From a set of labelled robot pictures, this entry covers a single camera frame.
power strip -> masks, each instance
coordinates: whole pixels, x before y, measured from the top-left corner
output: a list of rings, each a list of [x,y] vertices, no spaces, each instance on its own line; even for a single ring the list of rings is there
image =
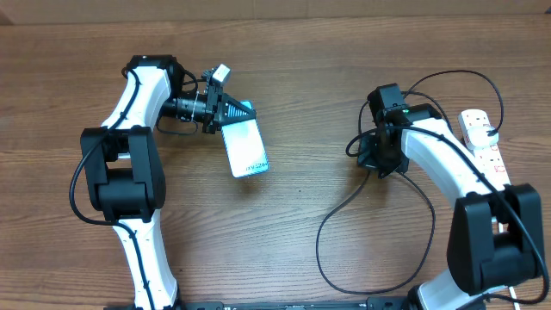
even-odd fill
[[[511,184],[509,180],[509,175],[505,169],[505,163],[501,158],[501,153],[499,152],[499,147],[496,141],[496,144],[488,145],[486,147],[475,147],[473,146],[472,140],[475,137],[469,137],[469,134],[486,134],[485,131],[470,130],[472,128],[480,127],[492,127],[490,125],[490,119],[488,114],[479,109],[468,109],[459,114],[457,117],[459,120],[459,126],[461,132],[463,133],[463,139],[465,140],[465,146],[467,149],[474,155],[475,160],[486,167],[486,170],[490,173],[493,173],[497,180],[502,184]],[[502,233],[504,231],[503,224],[498,223],[498,231]],[[517,298],[515,294],[515,289],[509,287],[509,293],[512,298]],[[520,306],[515,302],[515,310],[520,310]]]

electrical socket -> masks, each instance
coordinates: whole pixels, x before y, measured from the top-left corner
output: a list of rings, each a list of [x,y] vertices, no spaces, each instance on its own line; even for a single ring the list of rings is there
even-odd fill
[[[474,127],[492,127],[488,114],[480,109],[465,110],[459,114],[458,120],[465,144],[468,144],[472,139],[468,135],[469,129]],[[482,164],[489,173],[492,173],[500,183],[511,184],[497,143],[483,148],[469,149],[469,151],[473,154],[475,160],[479,164]]]

blue and white object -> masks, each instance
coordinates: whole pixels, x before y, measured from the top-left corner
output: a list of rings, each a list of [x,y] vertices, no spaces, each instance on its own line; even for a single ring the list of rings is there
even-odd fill
[[[241,102],[252,109],[252,102]],[[245,112],[230,106],[228,117],[241,116]],[[234,177],[247,177],[269,170],[268,155],[257,120],[241,121],[222,127],[222,137],[226,145],[227,157]]]

robotic arm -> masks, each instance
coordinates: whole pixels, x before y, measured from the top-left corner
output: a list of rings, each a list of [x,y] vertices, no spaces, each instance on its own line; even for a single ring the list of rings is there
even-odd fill
[[[230,76],[225,65],[203,72],[204,95],[182,92],[184,76],[189,73],[170,55],[134,56],[125,69],[132,74],[127,75],[127,87],[115,111],[101,127],[84,129],[81,136],[83,156],[91,150],[84,162],[90,200],[106,222],[113,223],[127,254],[135,287],[130,309],[179,310],[183,304],[160,229],[166,188],[152,137],[158,119],[199,121],[203,133],[222,131],[235,177],[267,171],[268,159],[252,104],[223,92]],[[95,147],[98,141],[101,147]],[[132,168],[107,167],[107,162],[119,159],[130,159]]]
[[[378,130],[375,136],[363,137],[358,164],[379,171],[379,178],[383,178],[393,171],[406,172],[409,159],[413,160],[455,206],[448,244],[449,269],[413,288],[407,298],[373,297],[368,298],[368,305],[374,310],[481,309],[485,308],[481,302],[472,304],[480,295],[542,274],[526,237],[457,150],[414,129],[444,137],[474,163],[513,207],[543,256],[542,206],[531,186],[502,184],[493,171],[477,163],[429,104],[409,107],[397,84],[377,88],[369,95],[368,104]],[[493,217],[509,224],[508,232],[494,234]]]

wooden table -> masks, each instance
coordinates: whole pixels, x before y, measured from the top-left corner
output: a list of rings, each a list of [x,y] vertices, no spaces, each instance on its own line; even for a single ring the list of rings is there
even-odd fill
[[[269,154],[269,173],[234,179],[219,133],[155,133],[168,191],[164,244],[186,301],[362,299],[330,288],[314,256],[320,221],[366,173],[344,147],[375,87],[406,88],[446,69],[482,71],[499,86],[501,152],[511,181],[530,183],[542,196],[551,253],[550,29],[547,15],[0,28],[0,308],[102,309],[133,301],[120,241],[110,228],[78,220],[67,200],[80,133],[110,115],[126,84],[120,69],[133,54],[171,53],[196,74],[231,66],[226,92],[255,103]],[[418,89],[441,101],[457,133],[455,117],[464,109],[484,109],[497,124],[498,101],[479,77],[436,77]],[[447,267],[452,212],[417,166],[408,175],[436,206],[434,244],[413,281],[419,284]],[[102,218],[83,177],[77,203]],[[344,288],[389,287],[415,270],[429,232],[418,193],[400,177],[372,178],[327,223],[323,265]],[[536,296],[541,285],[529,281],[517,292]]]

